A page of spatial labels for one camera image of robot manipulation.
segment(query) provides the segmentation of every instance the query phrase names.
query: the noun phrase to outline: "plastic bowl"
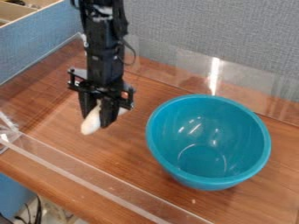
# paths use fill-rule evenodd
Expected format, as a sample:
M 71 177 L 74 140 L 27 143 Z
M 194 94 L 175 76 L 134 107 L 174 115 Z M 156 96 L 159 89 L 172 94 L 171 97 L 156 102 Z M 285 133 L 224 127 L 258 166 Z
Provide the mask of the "plastic bowl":
M 264 167 L 271 139 L 262 120 L 223 97 L 188 94 L 166 102 L 146 126 L 147 146 L 186 186 L 216 191 Z

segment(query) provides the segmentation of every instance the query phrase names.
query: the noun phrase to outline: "bowl rim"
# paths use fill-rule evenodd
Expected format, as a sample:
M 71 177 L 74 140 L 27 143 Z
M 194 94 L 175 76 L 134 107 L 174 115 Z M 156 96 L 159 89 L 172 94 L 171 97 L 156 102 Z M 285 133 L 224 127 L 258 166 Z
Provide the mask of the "bowl rim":
M 243 112 L 246 112 L 250 115 L 250 117 L 254 119 L 254 121 L 256 122 L 256 125 L 259 126 L 259 128 L 262 130 L 263 139 L 264 139 L 264 147 L 263 147 L 263 153 L 260 155 L 260 158 L 254 163 L 254 165 L 250 167 L 250 169 L 247 171 L 243 171 L 236 176 L 223 177 L 223 178 L 207 178 L 207 177 L 203 177 L 203 176 L 196 176 L 194 174 L 190 174 L 188 172 L 186 172 L 183 170 L 179 170 L 178 167 L 175 165 L 172 165 L 164 159 L 163 155 L 160 154 L 159 150 L 155 147 L 155 141 L 152 139 L 152 125 L 154 125 L 155 118 L 158 117 L 160 111 L 164 110 L 164 108 L 168 105 L 171 105 L 171 104 L 174 104 L 174 103 L 176 103 L 179 101 L 183 101 L 186 99 L 191 99 L 191 98 L 212 99 L 212 100 L 222 101 L 222 102 L 226 102 L 226 103 L 236 106 Z M 151 114 L 150 119 L 147 121 L 147 125 L 146 125 L 146 141 L 147 141 L 148 149 L 152 152 L 155 159 L 158 160 L 160 166 L 170 173 L 172 173 L 176 177 L 179 177 L 182 179 L 186 179 L 186 180 L 190 180 L 190 181 L 194 181 L 194 182 L 199 182 L 202 184 L 208 184 L 208 185 L 228 185 L 228 184 L 234 184 L 234 183 L 242 182 L 246 179 L 250 179 L 252 176 L 255 176 L 259 173 L 259 171 L 266 166 L 266 163 L 267 163 L 267 160 L 268 160 L 270 154 L 271 154 L 271 137 L 270 137 L 270 134 L 268 134 L 267 126 L 264 125 L 264 123 L 260 120 L 260 118 L 258 117 L 258 115 L 246 106 L 243 106 L 236 101 L 232 101 L 231 99 L 224 98 L 222 96 L 216 96 L 216 95 L 186 94 L 186 95 L 175 97 L 170 101 L 164 102 L 155 109 L 155 111 Z

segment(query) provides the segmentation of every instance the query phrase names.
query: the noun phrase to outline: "blue bowl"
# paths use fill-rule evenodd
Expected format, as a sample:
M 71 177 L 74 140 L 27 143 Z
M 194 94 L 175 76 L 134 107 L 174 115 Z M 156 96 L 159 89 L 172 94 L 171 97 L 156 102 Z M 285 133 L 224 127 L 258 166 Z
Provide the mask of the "blue bowl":
M 223 97 L 188 94 L 166 102 L 146 126 L 147 146 L 186 186 L 227 189 L 264 167 L 271 139 L 262 120 Z

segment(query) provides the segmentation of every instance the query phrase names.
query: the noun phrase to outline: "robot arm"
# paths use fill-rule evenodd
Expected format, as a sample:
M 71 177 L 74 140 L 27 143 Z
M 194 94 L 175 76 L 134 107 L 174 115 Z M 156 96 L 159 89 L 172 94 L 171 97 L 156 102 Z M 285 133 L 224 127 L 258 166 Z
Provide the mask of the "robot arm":
M 135 89 L 123 81 L 124 51 L 128 43 L 123 0 L 71 0 L 80 12 L 87 70 L 70 69 L 70 88 L 79 92 L 86 118 L 95 107 L 100 128 L 116 119 L 119 109 L 134 107 Z

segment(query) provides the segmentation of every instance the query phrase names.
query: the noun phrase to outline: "wooden table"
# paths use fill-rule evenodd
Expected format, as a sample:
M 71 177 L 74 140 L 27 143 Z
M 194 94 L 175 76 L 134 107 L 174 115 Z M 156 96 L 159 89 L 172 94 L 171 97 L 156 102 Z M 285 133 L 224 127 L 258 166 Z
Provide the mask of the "wooden table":
M 78 40 L 0 87 L 0 109 L 31 137 L 210 222 L 298 224 L 299 128 L 262 115 L 273 138 L 273 154 L 262 172 L 220 192 L 203 192 L 182 186 L 163 171 L 146 147 L 146 122 L 164 101 L 190 92 L 208 93 L 208 89 L 204 85 L 199 86 L 202 78 L 198 76 L 176 87 L 167 76 L 171 85 L 164 83 L 166 80 L 152 80 L 152 70 L 171 74 L 174 68 L 148 59 L 140 60 L 142 66 L 126 72 L 126 80 L 138 90 L 135 109 L 119 117 L 108 129 L 91 136 L 80 134 L 78 95 L 67 89 L 68 67 L 84 67 L 84 52 Z M 227 83 L 220 85 L 224 85 L 223 89 L 227 89 L 232 99 L 250 91 Z M 258 101 L 247 100 L 246 103 L 252 104 L 256 112 L 266 109 L 264 104 L 263 108 L 258 106 L 262 96 L 266 97 L 267 106 L 289 103 L 287 121 L 297 123 L 298 103 L 255 91 L 252 95 L 259 97 Z M 146 217 L 12 150 L 0 156 L 0 171 L 90 223 L 151 223 Z

